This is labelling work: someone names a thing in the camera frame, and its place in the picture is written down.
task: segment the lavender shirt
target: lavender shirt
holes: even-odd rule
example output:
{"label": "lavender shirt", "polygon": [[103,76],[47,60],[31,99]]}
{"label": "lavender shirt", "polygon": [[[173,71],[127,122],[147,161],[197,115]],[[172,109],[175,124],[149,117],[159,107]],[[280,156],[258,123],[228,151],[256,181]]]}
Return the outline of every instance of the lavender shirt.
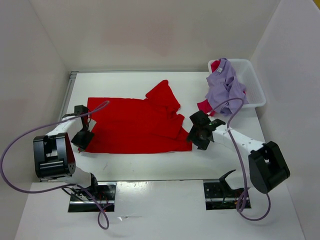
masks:
{"label": "lavender shirt", "polygon": [[220,61],[219,67],[206,78],[209,92],[205,98],[215,112],[227,116],[233,114],[240,107],[241,101],[226,102],[216,108],[221,102],[232,98],[242,98],[244,104],[248,104],[248,100],[244,94],[246,86],[238,82],[236,71],[230,61],[226,58],[221,58]]}

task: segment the white plastic bin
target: white plastic bin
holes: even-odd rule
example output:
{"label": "white plastic bin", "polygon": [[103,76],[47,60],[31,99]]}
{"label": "white plastic bin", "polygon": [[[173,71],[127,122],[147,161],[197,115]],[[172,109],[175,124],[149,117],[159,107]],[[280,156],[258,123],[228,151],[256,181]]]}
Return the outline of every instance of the white plastic bin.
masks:
{"label": "white plastic bin", "polygon": [[[238,81],[246,87],[246,98],[248,104],[243,105],[243,108],[256,108],[266,104],[266,97],[261,88],[260,82],[252,66],[252,63],[247,59],[228,59],[234,68]],[[212,74],[211,64],[215,60],[208,62],[210,74]]]}

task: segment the white wall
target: white wall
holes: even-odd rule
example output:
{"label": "white wall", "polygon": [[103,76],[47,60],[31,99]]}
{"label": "white wall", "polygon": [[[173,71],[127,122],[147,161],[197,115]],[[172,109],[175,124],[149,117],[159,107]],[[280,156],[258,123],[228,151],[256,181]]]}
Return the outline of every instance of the white wall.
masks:
{"label": "white wall", "polygon": [[[18,134],[57,120],[68,73],[27,0],[0,1],[0,152]],[[35,179],[33,137],[21,139],[5,158],[8,178],[24,189]],[[1,239],[15,237],[27,194],[0,180]]]}
{"label": "white wall", "polygon": [[267,104],[266,140],[279,143],[287,183],[307,240],[320,228],[320,11],[312,0],[282,0],[251,59]]}
{"label": "white wall", "polygon": [[206,69],[249,59],[280,0],[30,0],[71,70]]}

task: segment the purple cable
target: purple cable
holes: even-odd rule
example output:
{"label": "purple cable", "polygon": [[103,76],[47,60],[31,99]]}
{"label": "purple cable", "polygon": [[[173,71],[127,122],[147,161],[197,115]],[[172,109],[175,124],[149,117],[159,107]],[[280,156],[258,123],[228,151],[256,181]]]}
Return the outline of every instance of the purple cable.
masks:
{"label": "purple cable", "polygon": [[[245,104],[245,101],[240,98],[240,97],[235,97],[235,98],[230,98],[228,100],[225,100],[223,102],[221,102],[218,106],[216,106],[213,110],[215,110],[216,108],[218,108],[219,106],[221,106],[222,104],[225,104],[226,102],[229,102],[229,101],[234,101],[234,100],[240,100],[242,103],[241,105],[239,106],[239,108],[231,115],[230,119],[228,120],[227,124],[226,124],[226,128],[229,129],[230,128],[230,123],[232,121],[232,119],[236,116],[236,114],[240,111],[240,109],[243,107],[243,105]],[[244,190],[243,192],[241,193],[241,195],[239,196],[238,198],[238,201],[236,203],[236,210],[237,212],[246,220],[249,220],[249,221],[260,221],[262,219],[264,219],[270,212],[270,209],[271,209],[271,200],[270,200],[270,196],[269,194],[267,193],[266,194],[266,197],[268,199],[268,209],[266,210],[265,214],[259,218],[249,218],[245,215],[243,215],[243,211],[246,207],[246,204],[247,204],[247,197],[248,197],[248,182],[247,182],[247,174],[246,174],[246,170],[245,170],[245,165],[244,165],[244,161],[241,157],[241,154],[240,154],[240,150],[237,146],[237,143],[236,143],[236,140],[234,138],[234,136],[232,135],[231,131],[228,130],[228,133],[229,133],[229,136],[231,138],[231,141],[234,145],[234,148],[235,148],[235,151],[236,151],[236,154],[238,155],[238,158],[239,158],[239,161],[240,161],[240,165],[241,165],[241,170],[242,170],[242,174],[243,174],[243,181],[244,181]]]}
{"label": "purple cable", "polygon": [[[57,186],[57,187],[53,187],[53,188],[49,188],[49,189],[45,189],[45,190],[39,190],[39,191],[28,191],[28,190],[24,190],[24,189],[21,189],[21,188],[18,188],[16,186],[14,186],[6,177],[5,173],[4,173],[4,159],[5,159],[5,156],[8,152],[8,150],[11,148],[11,146],[13,144],[15,144],[16,141],[18,141],[19,139],[21,139],[22,137],[24,137],[25,135],[27,134],[30,134],[32,132],[35,132],[37,130],[40,130],[40,129],[44,129],[44,128],[47,128],[47,127],[50,127],[50,126],[54,126],[54,125],[58,125],[58,124],[62,124],[62,123],[65,123],[67,121],[71,121],[71,120],[74,120],[74,119],[77,119],[77,118],[81,118],[81,117],[85,117],[85,116],[88,116],[90,114],[93,114],[93,113],[96,113],[102,109],[104,109],[107,105],[109,104],[109,101],[105,101],[103,103],[101,103],[99,106],[97,106],[93,111],[91,112],[88,112],[88,113],[84,113],[84,114],[81,114],[81,115],[78,115],[78,116],[75,116],[75,117],[71,117],[71,118],[68,118],[67,120],[61,120],[61,121],[58,121],[58,122],[54,122],[54,123],[49,123],[49,124],[45,124],[45,125],[42,125],[42,126],[38,126],[38,127],[35,127],[29,131],[26,131],[25,133],[21,134],[20,136],[16,137],[12,142],[10,142],[8,144],[8,146],[4,149],[2,155],[1,155],[1,158],[0,158],[0,174],[1,174],[1,177],[3,178],[4,182],[9,186],[11,187],[12,189],[18,191],[18,192],[21,192],[21,193],[24,193],[24,194],[41,194],[41,193],[46,193],[46,192],[50,192],[50,191],[53,191],[53,190],[57,190],[57,189],[61,189],[61,188],[65,188],[65,187],[70,187],[70,186],[74,186],[74,184],[65,184],[65,185],[61,185],[61,186]],[[108,217],[106,215],[106,213],[104,212],[104,210],[101,208],[101,206],[99,205],[99,203],[95,200],[95,198],[82,186],[80,185],[77,185],[79,188],[81,188],[82,190],[84,190],[91,198],[92,200],[94,201],[94,203],[96,204],[96,206],[99,208],[100,211],[102,211],[102,214],[104,216],[104,218],[106,219],[106,223],[107,223],[107,227],[104,227],[101,225],[100,223],[100,219],[98,218],[98,224],[100,226],[100,228],[102,229],[105,229],[107,230],[109,228],[109,220],[108,220]]]}

